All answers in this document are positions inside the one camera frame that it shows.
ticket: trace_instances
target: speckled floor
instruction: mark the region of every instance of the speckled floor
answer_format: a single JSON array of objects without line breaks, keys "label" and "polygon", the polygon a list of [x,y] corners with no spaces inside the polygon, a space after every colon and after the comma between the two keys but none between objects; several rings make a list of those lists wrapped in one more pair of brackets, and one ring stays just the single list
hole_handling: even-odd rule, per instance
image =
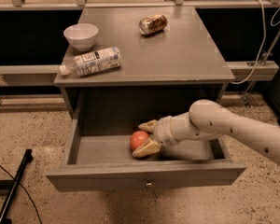
[{"label": "speckled floor", "polygon": [[[250,96],[251,108],[237,95],[225,95],[221,103],[234,113],[276,124],[259,94]],[[43,223],[280,223],[280,167],[227,136],[232,160],[247,166],[231,186],[60,193],[45,173],[61,164],[70,126],[62,104],[29,112],[0,108],[0,163],[14,175],[24,150],[33,150],[22,184]],[[2,170],[0,179],[8,179]],[[3,201],[0,196],[0,208]],[[21,188],[8,217],[13,223],[39,223]]]}]

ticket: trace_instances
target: gold can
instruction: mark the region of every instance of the gold can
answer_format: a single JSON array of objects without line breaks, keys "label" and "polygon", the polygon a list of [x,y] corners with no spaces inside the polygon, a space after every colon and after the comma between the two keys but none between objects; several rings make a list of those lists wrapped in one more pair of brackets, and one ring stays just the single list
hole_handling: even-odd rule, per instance
[{"label": "gold can", "polygon": [[142,35],[149,35],[164,29],[167,26],[167,19],[164,15],[154,15],[142,19],[139,28]]}]

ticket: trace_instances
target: white bowl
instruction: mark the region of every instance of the white bowl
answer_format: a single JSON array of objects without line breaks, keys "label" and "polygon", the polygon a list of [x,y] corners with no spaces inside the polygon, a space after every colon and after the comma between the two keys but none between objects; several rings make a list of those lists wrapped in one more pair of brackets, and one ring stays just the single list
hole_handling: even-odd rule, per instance
[{"label": "white bowl", "polygon": [[63,34],[73,48],[86,51],[94,45],[98,31],[95,25],[79,23],[67,27]]}]

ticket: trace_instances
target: white robotic arm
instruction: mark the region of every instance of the white robotic arm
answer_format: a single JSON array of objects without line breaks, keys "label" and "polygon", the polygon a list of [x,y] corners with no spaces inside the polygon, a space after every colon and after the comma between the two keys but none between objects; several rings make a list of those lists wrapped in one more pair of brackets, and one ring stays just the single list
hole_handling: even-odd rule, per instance
[{"label": "white robotic arm", "polygon": [[279,127],[240,117],[212,101],[197,101],[187,113],[152,120],[139,129],[151,133],[151,138],[133,152],[136,158],[183,140],[211,140],[226,134],[280,165]]}]

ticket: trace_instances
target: red apple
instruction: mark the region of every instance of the red apple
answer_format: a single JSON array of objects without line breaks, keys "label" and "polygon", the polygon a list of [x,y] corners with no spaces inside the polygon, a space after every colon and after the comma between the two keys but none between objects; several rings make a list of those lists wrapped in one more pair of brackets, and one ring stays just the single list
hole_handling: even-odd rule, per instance
[{"label": "red apple", "polygon": [[149,138],[148,133],[145,131],[136,131],[132,134],[130,139],[130,146],[132,151],[140,147]]}]

